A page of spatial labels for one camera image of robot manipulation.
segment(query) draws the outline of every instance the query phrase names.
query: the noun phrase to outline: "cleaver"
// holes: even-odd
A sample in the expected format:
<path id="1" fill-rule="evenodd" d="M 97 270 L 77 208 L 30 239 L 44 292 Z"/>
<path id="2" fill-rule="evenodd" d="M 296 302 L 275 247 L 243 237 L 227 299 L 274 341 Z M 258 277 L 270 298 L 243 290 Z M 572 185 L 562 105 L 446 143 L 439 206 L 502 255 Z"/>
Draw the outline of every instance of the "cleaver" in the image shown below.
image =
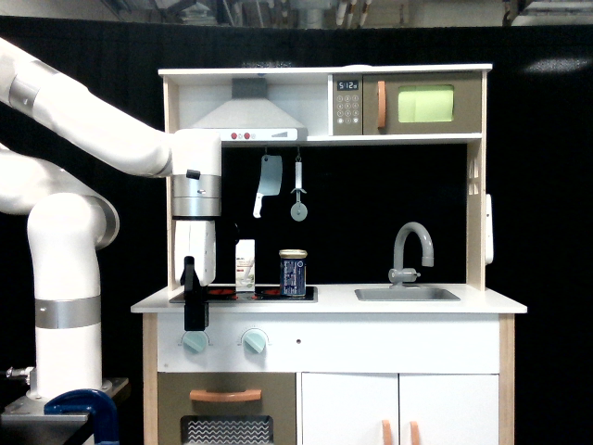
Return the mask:
<path id="1" fill-rule="evenodd" d="M 261 218 L 261 200 L 263 197 L 272 197 L 280 193 L 282 182 L 282 156 L 263 155 L 261 157 L 261 178 L 259 178 L 256 204 L 253 207 L 253 216 Z"/>

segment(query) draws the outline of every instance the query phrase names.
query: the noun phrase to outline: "black curtain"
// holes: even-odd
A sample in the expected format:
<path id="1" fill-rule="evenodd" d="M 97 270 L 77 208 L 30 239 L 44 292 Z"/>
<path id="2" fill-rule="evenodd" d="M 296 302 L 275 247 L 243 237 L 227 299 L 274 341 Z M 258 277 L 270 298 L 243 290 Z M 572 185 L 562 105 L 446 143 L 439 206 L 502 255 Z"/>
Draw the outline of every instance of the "black curtain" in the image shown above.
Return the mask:
<path id="1" fill-rule="evenodd" d="M 517 317 L 517 442 L 591 443 L 588 206 L 593 185 L 593 27 L 297 31 L 51 19 L 0 19 L 0 36 L 137 119 L 163 128 L 161 68 L 493 63 L 488 75 L 487 191 L 495 260 L 487 286 L 529 307 Z M 165 185 L 86 155 L 16 111 L 0 108 L 0 142 L 77 176 L 118 209 L 121 231 L 98 252 L 104 375 L 127 376 L 121 443 L 142 443 L 142 324 L 130 306 L 166 285 Z M 435 267 L 423 281 L 462 282 L 464 146 L 305 147 L 301 223 L 295 148 L 281 195 L 250 216 L 263 148 L 223 151 L 217 282 L 233 281 L 236 233 L 257 240 L 260 283 L 278 279 L 278 250 L 309 252 L 311 283 L 385 282 L 399 227 L 424 224 Z M 32 266 L 26 217 L 0 214 L 0 369 L 34 363 Z"/>

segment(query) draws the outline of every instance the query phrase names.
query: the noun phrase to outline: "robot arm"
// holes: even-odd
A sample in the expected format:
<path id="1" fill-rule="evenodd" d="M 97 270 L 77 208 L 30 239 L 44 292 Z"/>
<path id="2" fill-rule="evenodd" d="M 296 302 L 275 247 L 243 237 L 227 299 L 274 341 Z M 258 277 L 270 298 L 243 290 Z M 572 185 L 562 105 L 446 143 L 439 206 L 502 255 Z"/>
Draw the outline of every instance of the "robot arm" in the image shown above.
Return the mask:
<path id="1" fill-rule="evenodd" d="M 120 229 L 91 188 L 42 159 L 0 144 L 0 211 L 29 215 L 35 289 L 36 395 L 100 388 L 99 265 L 95 251 Z"/>
<path id="2" fill-rule="evenodd" d="M 172 176 L 175 278 L 194 257 L 202 286 L 215 277 L 213 218 L 221 214 L 221 140 L 209 130 L 154 130 L 82 84 L 0 39 L 0 101 L 108 165 L 129 174 Z"/>

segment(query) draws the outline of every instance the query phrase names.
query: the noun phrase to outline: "stove knob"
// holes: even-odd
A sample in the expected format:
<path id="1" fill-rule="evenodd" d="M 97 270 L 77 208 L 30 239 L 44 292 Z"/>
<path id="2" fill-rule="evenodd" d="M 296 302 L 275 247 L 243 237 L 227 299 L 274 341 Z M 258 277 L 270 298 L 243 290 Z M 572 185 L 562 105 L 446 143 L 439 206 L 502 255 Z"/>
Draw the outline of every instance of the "stove knob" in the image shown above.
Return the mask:
<path id="1" fill-rule="evenodd" d="M 208 336 L 203 331 L 188 331 L 183 334 L 182 343 L 190 352 L 198 354 L 208 345 Z"/>
<path id="2" fill-rule="evenodd" d="M 266 349 L 266 334 L 260 329 L 249 329 L 241 339 L 243 347 L 256 354 L 261 354 Z"/>

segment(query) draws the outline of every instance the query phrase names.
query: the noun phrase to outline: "oven handle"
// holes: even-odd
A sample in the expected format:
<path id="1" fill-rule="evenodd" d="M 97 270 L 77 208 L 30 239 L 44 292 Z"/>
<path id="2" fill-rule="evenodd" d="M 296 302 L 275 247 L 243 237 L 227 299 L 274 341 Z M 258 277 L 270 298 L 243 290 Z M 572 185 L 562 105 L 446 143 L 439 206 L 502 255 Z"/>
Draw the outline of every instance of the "oven handle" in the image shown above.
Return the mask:
<path id="1" fill-rule="evenodd" d="M 189 393 L 191 401 L 260 401 L 261 389 L 247 389 L 243 392 L 209 392 L 204 389 L 193 389 Z"/>

